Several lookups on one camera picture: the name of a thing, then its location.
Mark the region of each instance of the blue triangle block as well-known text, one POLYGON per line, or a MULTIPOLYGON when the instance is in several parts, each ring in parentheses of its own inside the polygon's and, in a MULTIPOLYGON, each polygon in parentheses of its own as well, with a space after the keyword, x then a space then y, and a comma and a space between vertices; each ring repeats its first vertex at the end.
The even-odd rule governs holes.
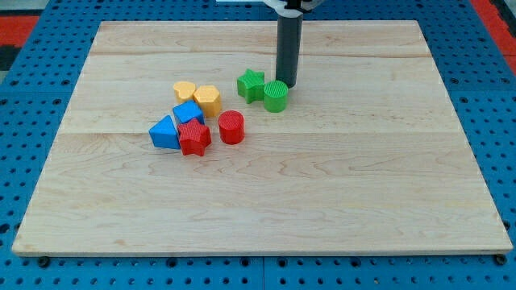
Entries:
POLYGON ((179 139, 177 138, 177 131, 172 118, 165 116, 156 125, 154 125, 148 133, 151 135, 154 147, 181 149, 179 139))
POLYGON ((176 124, 186 124, 191 119, 196 118, 201 124, 204 125, 204 114, 199 105, 195 101, 185 101, 179 106, 172 108, 176 124))

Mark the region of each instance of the green star block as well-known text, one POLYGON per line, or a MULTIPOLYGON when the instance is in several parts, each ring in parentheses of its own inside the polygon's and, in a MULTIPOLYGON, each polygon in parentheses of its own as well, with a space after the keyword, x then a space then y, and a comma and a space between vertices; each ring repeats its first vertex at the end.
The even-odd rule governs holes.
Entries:
POLYGON ((264 79, 265 72, 255 72, 251 69, 247 69, 245 74, 237 79, 236 87, 239 95, 245 97, 246 103, 264 100, 264 79))
POLYGON ((264 86, 264 107, 271 113, 279 113, 287 107, 289 87, 283 81, 270 81, 264 86))

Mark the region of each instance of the wood grain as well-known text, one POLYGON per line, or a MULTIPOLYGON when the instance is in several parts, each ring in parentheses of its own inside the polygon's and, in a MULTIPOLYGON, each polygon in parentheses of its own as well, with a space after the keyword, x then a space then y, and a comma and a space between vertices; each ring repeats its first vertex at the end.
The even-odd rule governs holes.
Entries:
POLYGON ((444 255, 512 248, 412 21, 305 22, 298 84, 270 114, 275 23, 103 23, 13 245, 19 255, 444 255), (204 157, 152 146, 173 83, 216 85, 204 157))

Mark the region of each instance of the toy block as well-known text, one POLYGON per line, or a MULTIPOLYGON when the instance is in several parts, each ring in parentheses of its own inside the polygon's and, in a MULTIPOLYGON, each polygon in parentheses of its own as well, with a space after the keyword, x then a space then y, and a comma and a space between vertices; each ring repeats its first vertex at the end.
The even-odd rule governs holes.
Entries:
POLYGON ((283 81, 270 81, 264 86, 264 107, 271 113, 279 113, 287 107, 289 87, 283 81))
POLYGON ((177 129, 179 130, 179 144, 183 155, 204 156, 206 147, 211 144, 210 128, 193 118, 186 124, 178 125, 177 129))
POLYGON ((156 125, 149 129, 154 147, 180 149, 177 131, 172 118, 165 116, 156 125))
POLYGON ((174 84, 174 93, 176 94, 177 104, 182 104, 186 101, 194 99, 194 92, 196 85, 189 81, 178 81, 174 84))
POLYGON ((242 142, 244 136, 243 115, 240 112, 229 110, 218 117, 218 131, 220 139, 230 145, 242 142))
POLYGON ((245 98, 246 103, 264 100, 264 79, 264 72, 247 69, 245 74, 236 80, 239 95, 245 98))
POLYGON ((220 92, 214 85, 201 85, 193 93, 193 99, 206 117, 216 117, 223 106, 220 92))
POLYGON ((204 124, 204 115, 201 108, 195 101, 185 101, 184 103, 172 108, 176 124, 184 124, 191 119, 196 118, 201 124, 204 124))

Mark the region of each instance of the yellow block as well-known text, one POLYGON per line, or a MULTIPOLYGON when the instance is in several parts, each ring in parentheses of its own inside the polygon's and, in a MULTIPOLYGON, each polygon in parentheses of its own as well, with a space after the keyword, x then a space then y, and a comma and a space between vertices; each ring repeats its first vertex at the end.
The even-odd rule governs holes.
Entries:
POLYGON ((194 99, 196 85, 189 81, 178 81, 174 84, 174 92, 176 93, 177 104, 194 99))
POLYGON ((193 99, 201 107, 205 117, 216 117, 222 109, 220 92, 214 85, 201 85, 195 93, 193 99))

